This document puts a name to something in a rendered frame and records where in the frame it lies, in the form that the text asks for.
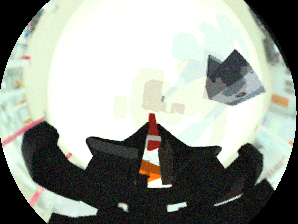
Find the grey sloped panel with hole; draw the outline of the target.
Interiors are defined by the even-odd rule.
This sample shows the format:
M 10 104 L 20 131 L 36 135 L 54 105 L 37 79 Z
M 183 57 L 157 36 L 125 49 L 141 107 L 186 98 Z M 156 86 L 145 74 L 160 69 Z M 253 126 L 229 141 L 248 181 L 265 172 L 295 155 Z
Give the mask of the grey sloped panel with hole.
M 208 79 L 206 79 L 206 93 L 209 100 L 237 107 L 242 101 L 261 96 L 266 92 L 265 85 L 258 79 L 253 65 L 250 67 L 245 56 L 234 48 L 233 52 L 221 61 L 216 56 L 209 55 Z

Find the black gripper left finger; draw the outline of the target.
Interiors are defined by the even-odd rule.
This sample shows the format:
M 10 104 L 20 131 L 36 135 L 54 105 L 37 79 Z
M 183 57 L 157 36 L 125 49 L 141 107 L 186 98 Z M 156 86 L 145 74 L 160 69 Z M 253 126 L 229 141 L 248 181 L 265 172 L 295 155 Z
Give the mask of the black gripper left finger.
M 88 136 L 85 139 L 90 155 L 100 156 L 102 159 L 118 161 L 118 163 L 132 165 L 132 179 L 137 184 L 137 176 L 140 175 L 142 156 L 144 156 L 146 136 L 149 133 L 149 123 L 142 125 L 140 129 L 132 133 L 128 139 L 116 141 L 102 139 L 98 136 Z

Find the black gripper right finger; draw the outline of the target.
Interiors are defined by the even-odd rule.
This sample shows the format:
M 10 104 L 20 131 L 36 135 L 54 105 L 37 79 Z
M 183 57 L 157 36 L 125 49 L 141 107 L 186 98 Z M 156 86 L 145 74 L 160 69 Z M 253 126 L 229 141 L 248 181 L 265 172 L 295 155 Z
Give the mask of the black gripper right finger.
M 160 148 L 157 149 L 158 164 L 160 164 L 161 185 L 169 185 L 181 171 L 184 171 L 186 165 L 193 160 L 206 159 L 206 157 L 218 157 L 222 152 L 220 145 L 202 145 L 202 147 L 190 147 L 178 140 L 161 124 L 157 124 L 158 136 L 161 137 Z

